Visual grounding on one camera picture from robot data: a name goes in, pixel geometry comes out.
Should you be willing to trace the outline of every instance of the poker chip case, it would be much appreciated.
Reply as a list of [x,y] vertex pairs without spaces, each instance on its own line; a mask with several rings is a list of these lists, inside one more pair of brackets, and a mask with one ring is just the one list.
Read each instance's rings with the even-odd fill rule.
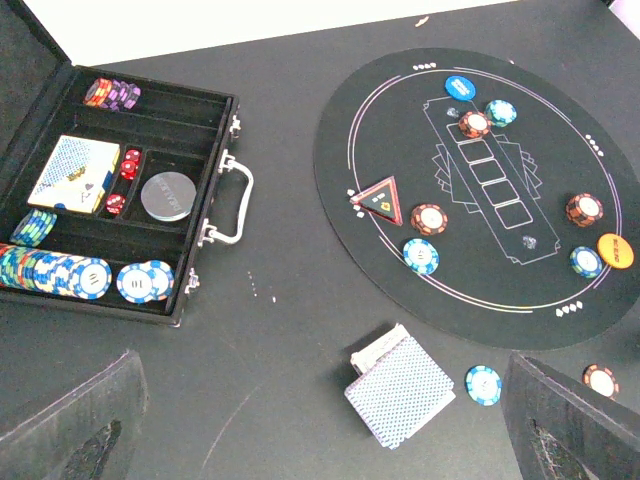
[[[0,243],[10,243],[14,228],[32,210],[27,200],[61,136],[120,145],[112,179],[95,211],[38,207],[58,218],[37,248],[103,259],[112,273],[107,292],[87,300],[0,285],[0,311],[10,310],[8,302],[18,302],[179,325],[188,297],[199,286],[199,249],[207,242],[233,244],[242,236],[253,177],[230,154],[240,131],[238,98],[73,66],[21,0],[0,0],[0,59]],[[87,106],[85,93],[98,78],[134,83],[140,98],[133,108],[120,111]],[[141,158],[137,175],[127,182],[118,168],[130,149],[140,151]],[[167,171],[187,176],[196,188],[191,213],[178,221],[150,216],[140,198],[145,182]],[[229,215],[237,215],[231,235],[208,219],[223,174],[246,177],[239,210],[228,207]],[[106,209],[109,194],[116,190],[126,197],[117,216]],[[226,206],[216,204],[218,208]],[[174,288],[166,300],[130,303],[116,288],[118,272],[149,260],[171,266]]]

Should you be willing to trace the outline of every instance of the poker mat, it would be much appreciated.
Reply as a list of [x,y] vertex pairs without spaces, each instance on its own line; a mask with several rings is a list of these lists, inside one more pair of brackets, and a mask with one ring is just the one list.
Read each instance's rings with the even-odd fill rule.
[[[447,94],[454,75],[474,84],[471,101]],[[458,118],[495,99],[512,103],[517,119],[494,127],[482,148],[466,148],[457,139]],[[487,158],[490,171],[465,165]],[[361,67],[322,113],[314,165],[326,214],[364,273],[449,333],[494,347],[559,348],[604,332],[640,294],[637,261],[625,270],[606,266],[592,279],[569,264],[575,248],[596,250],[604,233],[640,245],[640,189],[628,159],[577,102],[510,61],[430,48]],[[486,175],[500,179],[493,191],[485,188]],[[351,190],[390,176],[403,225],[369,213],[359,218]],[[602,202],[604,216],[580,228],[565,205],[584,192]],[[515,207],[501,209],[494,199]],[[415,274],[402,256],[403,245],[420,237],[409,215],[423,203],[448,215],[443,233],[422,237],[440,256],[431,275]]]

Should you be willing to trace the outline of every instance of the triangle marker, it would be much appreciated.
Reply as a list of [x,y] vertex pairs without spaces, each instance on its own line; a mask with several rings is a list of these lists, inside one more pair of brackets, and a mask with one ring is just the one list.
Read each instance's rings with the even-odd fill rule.
[[385,178],[349,200],[394,225],[402,225],[402,212],[394,177]]

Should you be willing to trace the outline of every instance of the metal handle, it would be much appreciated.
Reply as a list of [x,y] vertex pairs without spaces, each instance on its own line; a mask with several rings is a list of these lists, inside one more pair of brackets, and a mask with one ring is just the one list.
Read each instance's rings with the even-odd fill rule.
[[241,163],[236,162],[235,157],[229,155],[229,152],[226,149],[222,154],[222,160],[220,161],[218,172],[224,173],[225,170],[229,172],[238,170],[245,177],[247,177],[247,186],[244,189],[244,194],[242,195],[242,200],[240,201],[240,208],[238,209],[238,223],[236,226],[236,234],[233,237],[230,237],[218,232],[218,228],[214,225],[211,225],[209,223],[209,219],[205,218],[204,223],[202,224],[202,230],[200,231],[200,238],[198,239],[199,247],[202,247],[202,245],[204,245],[204,242],[213,243],[216,240],[226,245],[233,245],[235,243],[238,243],[238,241],[242,238],[242,233],[244,230],[244,220],[247,216],[247,208],[249,207],[249,197],[251,197],[251,190],[253,189],[253,174],[247,167],[245,167]]

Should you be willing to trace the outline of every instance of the black table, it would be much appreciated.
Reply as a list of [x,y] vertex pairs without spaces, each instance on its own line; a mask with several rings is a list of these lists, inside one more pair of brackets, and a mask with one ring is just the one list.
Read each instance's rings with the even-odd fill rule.
[[[387,53],[449,47],[513,60],[584,106],[640,172],[632,85],[640,44],[599,0],[531,0],[136,60],[109,69],[237,93],[234,154],[255,174],[246,236],[207,245],[180,329],[0,306],[0,412],[82,377],[127,348],[151,403],[130,478],[519,478],[499,407],[464,374],[501,374],[510,351],[454,338],[385,296],[351,260],[316,193],[312,150],[332,92]],[[214,222],[232,228],[242,180],[221,183]],[[600,337],[531,355],[579,378],[610,366],[640,411],[636,304]],[[398,450],[381,448],[343,396],[349,355],[395,322],[456,383],[457,399]]]

